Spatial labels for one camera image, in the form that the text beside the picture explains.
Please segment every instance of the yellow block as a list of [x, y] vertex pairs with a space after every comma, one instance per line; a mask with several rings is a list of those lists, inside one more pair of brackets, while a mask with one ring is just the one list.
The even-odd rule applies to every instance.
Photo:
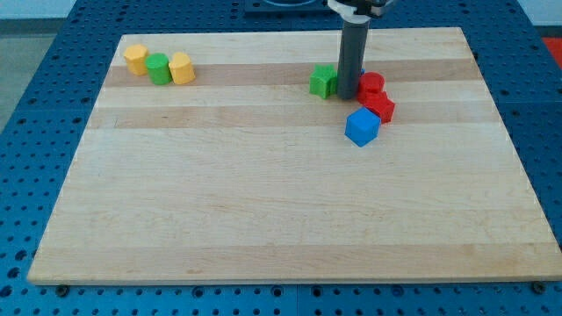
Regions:
[[195, 71], [191, 64], [191, 58], [184, 53], [175, 53], [169, 63], [169, 71], [175, 84], [189, 83], [195, 79]]
[[147, 47], [142, 44], [130, 46], [125, 50], [123, 57], [125, 57], [126, 66], [131, 73], [135, 75], [147, 74], [147, 65], [144, 64], [144, 61], [148, 57]]

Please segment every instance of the wooden tabletop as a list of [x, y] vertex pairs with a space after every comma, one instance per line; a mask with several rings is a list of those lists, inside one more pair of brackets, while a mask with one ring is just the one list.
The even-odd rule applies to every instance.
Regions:
[[[122, 54], [187, 53], [154, 86]], [[562, 255], [458, 28], [371, 30], [393, 122], [308, 93], [339, 32], [126, 35], [35, 256], [36, 284], [550, 280]]]

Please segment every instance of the green block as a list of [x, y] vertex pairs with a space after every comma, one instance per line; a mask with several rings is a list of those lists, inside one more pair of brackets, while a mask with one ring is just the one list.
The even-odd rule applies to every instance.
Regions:
[[169, 72], [169, 60], [166, 54], [151, 54], [144, 61], [148, 69], [148, 77], [153, 84], [163, 85], [172, 81], [172, 74]]
[[337, 73], [334, 65], [314, 65], [310, 75], [310, 93], [327, 98], [337, 92]]

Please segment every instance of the toy block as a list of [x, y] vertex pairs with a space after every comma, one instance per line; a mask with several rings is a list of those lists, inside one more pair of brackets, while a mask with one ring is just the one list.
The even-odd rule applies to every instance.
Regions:
[[190, 83], [195, 79], [191, 58], [185, 53], [175, 53], [169, 62], [169, 72], [175, 84]]
[[364, 104], [367, 95], [380, 93], [385, 87], [385, 78], [376, 72], [368, 72], [359, 78], [359, 87], [357, 88], [357, 101]]
[[164, 85], [172, 81], [168, 63], [168, 57], [162, 53], [151, 54], [147, 57], [145, 64], [153, 84]]
[[367, 95], [367, 100], [363, 106], [378, 115], [382, 124], [393, 120], [395, 104], [388, 98], [386, 92]]
[[337, 73], [333, 65], [314, 65], [310, 75], [310, 93], [327, 98], [337, 92]]
[[142, 44], [132, 45], [127, 47], [123, 53], [125, 58], [126, 67], [134, 75], [146, 75], [147, 66], [145, 60], [148, 57], [148, 48]]
[[363, 147], [377, 137], [379, 126], [380, 118], [362, 107], [348, 116], [345, 136], [359, 147]]

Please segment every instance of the blue pegboard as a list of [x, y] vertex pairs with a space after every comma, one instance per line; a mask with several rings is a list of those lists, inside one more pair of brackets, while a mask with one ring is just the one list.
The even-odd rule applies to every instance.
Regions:
[[[562, 314], [562, 283], [54, 287], [33, 255], [123, 33], [339, 29], [331, 12], [245, 16], [243, 1], [77, 0], [0, 136], [0, 315]], [[375, 28], [462, 27], [562, 242], [562, 74], [515, 0], [400, 0]]]

